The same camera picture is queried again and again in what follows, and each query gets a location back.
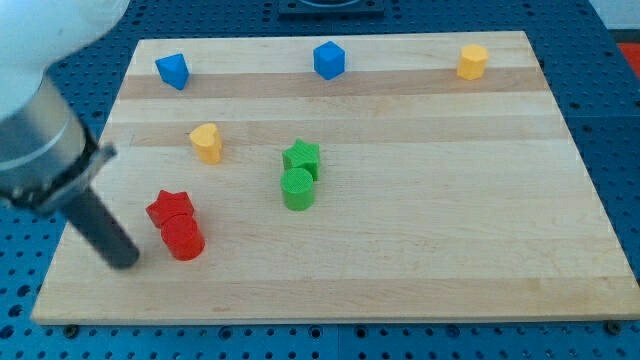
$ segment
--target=wood grain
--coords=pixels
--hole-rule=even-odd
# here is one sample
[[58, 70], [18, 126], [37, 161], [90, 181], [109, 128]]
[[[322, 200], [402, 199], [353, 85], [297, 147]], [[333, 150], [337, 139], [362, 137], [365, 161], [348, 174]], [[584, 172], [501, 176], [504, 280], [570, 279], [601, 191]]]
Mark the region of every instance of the wood grain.
[[[96, 192], [142, 250], [116, 272], [67, 226], [32, 317], [41, 324], [245, 324], [631, 319], [640, 289], [521, 32], [142, 41], [102, 142]], [[455, 78], [459, 47], [490, 52]], [[180, 49], [176, 92], [153, 60]], [[225, 144], [202, 164], [188, 133]], [[281, 200], [281, 151], [321, 144], [316, 203]], [[207, 239], [173, 260], [144, 213], [188, 191]], [[72, 306], [69, 296], [75, 299]]]

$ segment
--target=blue cube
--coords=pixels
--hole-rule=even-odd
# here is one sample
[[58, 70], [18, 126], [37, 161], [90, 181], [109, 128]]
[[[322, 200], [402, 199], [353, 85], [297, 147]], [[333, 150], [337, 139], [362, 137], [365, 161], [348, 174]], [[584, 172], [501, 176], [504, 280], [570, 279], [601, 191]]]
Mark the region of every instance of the blue cube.
[[326, 80], [344, 72], [344, 50], [328, 41], [313, 50], [313, 68]]
[[156, 60], [162, 81], [178, 90], [184, 89], [189, 79], [189, 70], [182, 54], [175, 54]]

